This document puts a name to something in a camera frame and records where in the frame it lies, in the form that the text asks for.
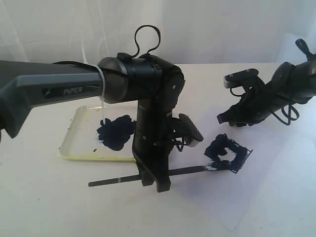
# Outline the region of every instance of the white tabletop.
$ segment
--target white tabletop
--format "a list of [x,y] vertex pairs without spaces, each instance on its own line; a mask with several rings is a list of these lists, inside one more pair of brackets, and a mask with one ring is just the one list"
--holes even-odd
[[[223,76],[256,68],[269,81],[278,64],[180,65],[186,85],[176,111],[195,121],[212,104],[238,101],[223,87]],[[236,229],[231,232],[173,192],[157,193],[140,182],[89,188],[93,180],[137,174],[133,163],[64,160],[57,149],[77,107],[99,98],[35,108],[19,135],[2,133],[0,144],[0,236],[314,236],[316,157],[314,146],[301,156],[279,156]],[[261,126],[314,139],[316,99],[296,106],[301,118],[286,127],[274,117]]]

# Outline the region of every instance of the white curtain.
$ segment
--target white curtain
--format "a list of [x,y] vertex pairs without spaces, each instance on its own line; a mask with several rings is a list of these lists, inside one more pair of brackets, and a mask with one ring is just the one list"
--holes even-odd
[[[89,63],[134,54],[142,24],[173,63],[271,62],[286,32],[306,35],[314,0],[0,0],[0,59]],[[155,45],[138,35],[141,52]]]

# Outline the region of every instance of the black stick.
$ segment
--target black stick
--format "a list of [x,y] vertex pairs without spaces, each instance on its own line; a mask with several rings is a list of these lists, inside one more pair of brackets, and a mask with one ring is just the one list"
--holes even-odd
[[[179,169],[171,169],[169,170],[169,176],[198,173],[198,172],[203,172],[203,171],[205,171],[205,167],[202,165],[191,166],[191,167],[185,167],[185,168],[179,168]],[[114,179],[99,180],[99,181],[90,182],[88,185],[89,187],[95,187],[95,186],[101,186],[101,185],[107,185],[107,184],[131,182],[131,181],[136,181],[136,180],[141,180],[140,175],[131,175],[131,176],[125,176],[125,177],[120,177],[120,178],[114,178]]]

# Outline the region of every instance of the clear plastic tray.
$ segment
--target clear plastic tray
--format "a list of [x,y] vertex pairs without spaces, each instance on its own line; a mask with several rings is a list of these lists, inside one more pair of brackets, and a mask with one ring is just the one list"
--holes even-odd
[[[132,120],[136,120],[137,107],[106,106],[104,114],[110,120],[115,120],[123,115],[129,115]],[[113,151],[99,141],[97,129],[101,126],[101,119],[100,106],[78,108],[59,148],[59,155],[65,159],[135,161],[132,154],[133,135],[120,151]]]

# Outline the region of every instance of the white paper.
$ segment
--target white paper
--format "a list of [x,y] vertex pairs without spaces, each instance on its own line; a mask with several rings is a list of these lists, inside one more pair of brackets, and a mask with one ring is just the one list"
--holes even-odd
[[173,152],[170,169],[211,163],[204,151],[218,134],[226,133],[229,139],[249,150],[253,149],[237,174],[225,170],[172,177],[173,190],[233,230],[250,206],[285,139],[256,126],[237,128],[227,123],[219,125],[216,116],[223,111],[216,107],[207,110],[197,123],[204,141],[194,148],[185,147],[182,153]]

